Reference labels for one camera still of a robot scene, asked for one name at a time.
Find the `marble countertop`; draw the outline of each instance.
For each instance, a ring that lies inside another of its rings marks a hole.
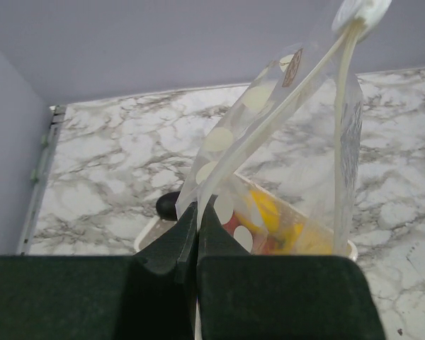
[[[360,76],[365,97],[351,239],[388,339],[425,340],[425,69]],[[73,104],[31,254],[131,254],[156,199],[181,187],[245,90]]]

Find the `clear plastic bag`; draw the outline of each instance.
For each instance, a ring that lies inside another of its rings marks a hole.
[[[211,130],[183,185],[178,216],[198,201],[200,226],[205,206],[214,205],[251,254],[349,255],[362,93],[344,68],[337,105],[348,46],[331,30],[340,3],[331,2],[304,43],[270,61]]]

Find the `white plastic handle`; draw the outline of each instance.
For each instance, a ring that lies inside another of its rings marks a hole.
[[[351,21],[361,19],[365,28],[358,39],[360,43],[379,24],[391,3],[392,0],[344,0],[332,23],[332,31],[341,35]]]

